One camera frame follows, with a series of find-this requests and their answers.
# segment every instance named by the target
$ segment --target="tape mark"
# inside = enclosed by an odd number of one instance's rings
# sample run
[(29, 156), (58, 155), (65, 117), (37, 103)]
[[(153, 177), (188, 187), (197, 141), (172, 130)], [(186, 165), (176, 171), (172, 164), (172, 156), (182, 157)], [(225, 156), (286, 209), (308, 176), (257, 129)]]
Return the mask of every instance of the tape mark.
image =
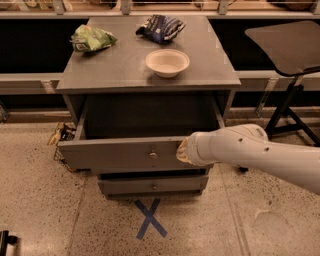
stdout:
[(134, 203), (139, 208), (139, 210), (144, 214), (144, 216), (146, 217), (142, 223), (142, 226), (141, 226), (138, 234), (137, 234), (137, 238), (140, 240), (143, 238), (150, 223), (154, 226), (154, 228), (160, 233), (160, 235), (162, 237), (166, 237), (168, 232), (161, 226), (161, 224), (153, 216), (157, 210), (159, 203), (160, 203), (160, 199), (155, 198), (153, 200), (153, 203), (151, 205), (150, 210), (148, 210), (140, 200), (136, 200)]

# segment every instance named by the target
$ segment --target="speckled floor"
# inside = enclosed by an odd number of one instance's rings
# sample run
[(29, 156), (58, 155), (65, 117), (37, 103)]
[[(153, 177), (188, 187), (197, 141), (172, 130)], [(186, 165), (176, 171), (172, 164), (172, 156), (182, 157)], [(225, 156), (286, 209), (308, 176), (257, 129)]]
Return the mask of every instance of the speckled floor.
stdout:
[[(258, 170), (216, 164), (200, 196), (107, 200), (89, 171), (72, 173), (53, 160), (55, 147), (46, 143), (55, 126), (0, 125), (0, 230), (19, 238), (8, 256), (320, 255), (318, 195)], [(295, 134), (275, 140), (306, 142)], [(167, 234), (150, 224), (137, 239), (145, 216), (135, 202), (149, 210), (155, 198), (154, 217)]]

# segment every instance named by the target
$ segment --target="drawer handle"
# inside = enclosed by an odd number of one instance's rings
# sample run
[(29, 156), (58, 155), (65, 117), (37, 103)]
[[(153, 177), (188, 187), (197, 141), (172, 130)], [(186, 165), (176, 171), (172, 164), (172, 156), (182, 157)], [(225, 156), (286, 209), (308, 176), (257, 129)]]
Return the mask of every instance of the drawer handle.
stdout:
[(158, 158), (158, 155), (157, 155), (157, 153), (155, 153), (155, 152), (151, 152), (151, 153), (149, 154), (149, 156), (150, 156), (151, 159), (157, 159), (157, 158)]

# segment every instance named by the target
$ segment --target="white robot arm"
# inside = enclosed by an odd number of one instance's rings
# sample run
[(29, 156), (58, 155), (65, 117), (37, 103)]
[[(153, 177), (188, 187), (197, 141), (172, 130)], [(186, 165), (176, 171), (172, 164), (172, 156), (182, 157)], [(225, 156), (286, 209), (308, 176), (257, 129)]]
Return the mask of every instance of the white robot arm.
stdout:
[(195, 132), (181, 143), (177, 158), (197, 166), (223, 162), (259, 169), (320, 194), (320, 148), (270, 142), (255, 124)]

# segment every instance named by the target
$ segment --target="bowl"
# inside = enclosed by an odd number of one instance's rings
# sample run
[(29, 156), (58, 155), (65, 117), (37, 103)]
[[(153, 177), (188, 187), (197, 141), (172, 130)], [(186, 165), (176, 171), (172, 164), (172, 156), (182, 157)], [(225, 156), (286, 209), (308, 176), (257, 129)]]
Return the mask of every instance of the bowl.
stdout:
[(185, 70), (190, 60), (188, 55), (181, 51), (162, 49), (149, 53), (146, 57), (146, 64), (158, 76), (170, 78)]

